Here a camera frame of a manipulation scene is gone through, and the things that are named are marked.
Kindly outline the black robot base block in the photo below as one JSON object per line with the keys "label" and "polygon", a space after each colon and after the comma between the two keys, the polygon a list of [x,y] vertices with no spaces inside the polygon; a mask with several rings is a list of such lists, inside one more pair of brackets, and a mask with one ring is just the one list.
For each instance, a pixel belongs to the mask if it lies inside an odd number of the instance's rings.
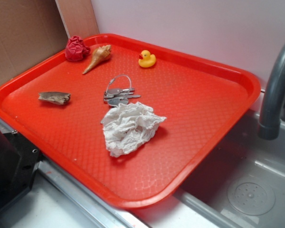
{"label": "black robot base block", "polygon": [[40,149],[21,133],[0,131],[0,212],[32,189]]}

